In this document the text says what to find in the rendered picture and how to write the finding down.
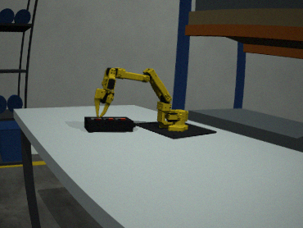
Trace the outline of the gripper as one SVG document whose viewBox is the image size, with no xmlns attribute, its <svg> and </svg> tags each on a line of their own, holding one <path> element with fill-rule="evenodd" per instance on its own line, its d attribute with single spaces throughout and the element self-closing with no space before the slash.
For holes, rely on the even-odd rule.
<svg viewBox="0 0 303 228">
<path fill-rule="evenodd" d="M 95 97 L 94 97 L 94 102 L 95 102 L 95 108 L 96 108 L 96 113 L 97 113 L 97 118 L 101 118 L 106 114 L 106 111 L 108 107 L 111 104 L 111 101 L 113 101 L 114 98 L 114 93 L 113 91 L 110 90 L 104 90 L 104 89 L 96 89 Z M 103 99 L 103 100 L 102 100 Z M 102 114 L 99 116 L 99 105 L 100 103 L 105 103 L 105 107 L 102 111 Z"/>
</svg>

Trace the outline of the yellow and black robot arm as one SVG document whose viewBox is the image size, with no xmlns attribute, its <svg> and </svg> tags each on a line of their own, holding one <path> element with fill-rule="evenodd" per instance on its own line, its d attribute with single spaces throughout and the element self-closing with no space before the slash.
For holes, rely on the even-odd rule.
<svg viewBox="0 0 303 228">
<path fill-rule="evenodd" d="M 188 125 L 185 125 L 187 112 L 184 110 L 179 110 L 178 112 L 178 110 L 171 109 L 170 102 L 172 98 L 170 97 L 170 94 L 164 84 L 155 73 L 154 69 L 147 68 L 145 71 L 143 71 L 143 73 L 144 74 L 140 75 L 125 72 L 125 69 L 123 68 L 107 68 L 102 81 L 102 87 L 104 90 L 107 89 L 114 91 L 116 79 L 138 80 L 145 83 L 150 82 L 157 97 L 160 99 L 160 101 L 157 102 L 157 121 L 160 123 L 159 127 L 168 128 L 169 131 L 187 130 Z M 165 121 L 165 119 L 167 121 Z"/>
</svg>

